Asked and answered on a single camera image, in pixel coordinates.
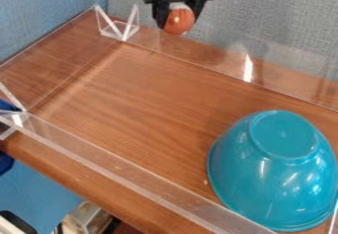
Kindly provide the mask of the clear acrylic front barrier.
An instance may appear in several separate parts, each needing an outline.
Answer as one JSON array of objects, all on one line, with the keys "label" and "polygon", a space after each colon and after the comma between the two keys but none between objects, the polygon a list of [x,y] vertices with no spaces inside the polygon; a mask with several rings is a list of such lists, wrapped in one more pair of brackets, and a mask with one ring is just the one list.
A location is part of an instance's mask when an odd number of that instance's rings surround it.
[{"label": "clear acrylic front barrier", "polygon": [[214,234],[278,234],[41,117],[18,130]]}]

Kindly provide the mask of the black white object bottom left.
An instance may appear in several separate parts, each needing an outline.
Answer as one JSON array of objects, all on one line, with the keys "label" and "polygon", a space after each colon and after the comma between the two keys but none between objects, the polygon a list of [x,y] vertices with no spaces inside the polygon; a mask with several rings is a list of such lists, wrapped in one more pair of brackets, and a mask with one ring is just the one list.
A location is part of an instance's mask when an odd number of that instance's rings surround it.
[{"label": "black white object bottom left", "polygon": [[37,229],[11,211],[0,211],[0,234],[38,234]]}]

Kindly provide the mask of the blue plastic bowl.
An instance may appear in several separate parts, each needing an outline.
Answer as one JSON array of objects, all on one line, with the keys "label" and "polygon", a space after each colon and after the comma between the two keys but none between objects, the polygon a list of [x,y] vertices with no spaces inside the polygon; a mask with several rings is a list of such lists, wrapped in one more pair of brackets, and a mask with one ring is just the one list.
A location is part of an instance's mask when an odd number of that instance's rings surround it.
[{"label": "blue plastic bowl", "polygon": [[236,121],[210,148],[208,177],[228,208],[276,231],[308,230],[336,210],[335,150],[293,112],[262,111]]}]

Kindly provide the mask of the clear acrylic corner bracket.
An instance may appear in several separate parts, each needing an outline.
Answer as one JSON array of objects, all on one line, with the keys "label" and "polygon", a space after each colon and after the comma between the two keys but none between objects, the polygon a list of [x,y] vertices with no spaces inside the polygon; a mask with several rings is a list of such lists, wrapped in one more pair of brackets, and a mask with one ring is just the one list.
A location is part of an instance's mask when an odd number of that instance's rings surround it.
[{"label": "clear acrylic corner bracket", "polygon": [[113,39],[119,41],[127,41],[133,35],[139,31],[139,6],[134,5],[130,17],[126,22],[122,20],[113,20],[102,7],[97,5],[94,7],[97,25],[99,33]]}]

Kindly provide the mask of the clear acrylic left bracket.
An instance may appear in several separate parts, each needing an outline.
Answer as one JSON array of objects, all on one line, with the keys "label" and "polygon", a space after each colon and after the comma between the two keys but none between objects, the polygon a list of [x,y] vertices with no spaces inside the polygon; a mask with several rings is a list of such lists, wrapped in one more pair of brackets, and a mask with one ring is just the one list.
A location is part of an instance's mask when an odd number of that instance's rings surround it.
[{"label": "clear acrylic left bracket", "polygon": [[13,112],[0,115],[0,131],[5,132],[7,129],[11,129],[11,132],[6,137],[7,139],[10,135],[23,126],[25,120],[27,118],[27,109],[2,82],[0,93],[6,96],[6,99],[3,100],[22,109],[21,112]]}]

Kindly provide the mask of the grey metal table leg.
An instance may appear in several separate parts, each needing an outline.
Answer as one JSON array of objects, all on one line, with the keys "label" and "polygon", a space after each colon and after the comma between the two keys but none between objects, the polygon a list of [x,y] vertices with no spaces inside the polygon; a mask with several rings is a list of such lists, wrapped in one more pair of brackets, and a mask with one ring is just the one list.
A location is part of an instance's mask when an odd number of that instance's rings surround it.
[{"label": "grey metal table leg", "polygon": [[62,221],[71,234],[102,234],[113,221],[111,214],[97,204],[83,201]]}]

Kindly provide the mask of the dark blue foreground post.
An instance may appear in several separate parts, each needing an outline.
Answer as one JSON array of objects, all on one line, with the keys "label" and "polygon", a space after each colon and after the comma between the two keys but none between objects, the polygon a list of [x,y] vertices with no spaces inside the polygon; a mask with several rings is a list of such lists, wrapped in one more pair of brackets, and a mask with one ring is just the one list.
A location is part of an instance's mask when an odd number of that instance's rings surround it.
[{"label": "dark blue foreground post", "polygon": [[[0,115],[21,111],[22,109],[19,107],[0,99]],[[11,129],[7,129],[5,132],[0,131],[0,143],[9,136],[10,132]],[[14,162],[14,158],[5,152],[3,146],[0,146],[0,176],[13,168]]]}]

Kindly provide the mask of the clear acrylic barrier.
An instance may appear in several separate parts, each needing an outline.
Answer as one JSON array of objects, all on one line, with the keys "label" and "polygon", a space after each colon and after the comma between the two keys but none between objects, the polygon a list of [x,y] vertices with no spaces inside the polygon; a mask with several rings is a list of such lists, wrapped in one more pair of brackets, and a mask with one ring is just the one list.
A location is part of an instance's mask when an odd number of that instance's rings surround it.
[{"label": "clear acrylic barrier", "polygon": [[285,68],[246,49],[224,49],[147,27],[129,43],[338,112],[338,82]]},{"label": "clear acrylic barrier", "polygon": [[214,234],[278,234],[41,117],[18,130]]}]

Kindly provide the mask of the clear acrylic back barrier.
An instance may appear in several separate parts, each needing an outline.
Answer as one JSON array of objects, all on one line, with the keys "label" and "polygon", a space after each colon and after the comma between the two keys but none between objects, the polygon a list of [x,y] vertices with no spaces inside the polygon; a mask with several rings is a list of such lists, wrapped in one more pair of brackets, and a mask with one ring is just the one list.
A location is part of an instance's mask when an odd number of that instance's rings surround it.
[{"label": "clear acrylic back barrier", "polygon": [[246,49],[224,49],[147,27],[129,43],[338,112],[338,82],[285,68]]}]

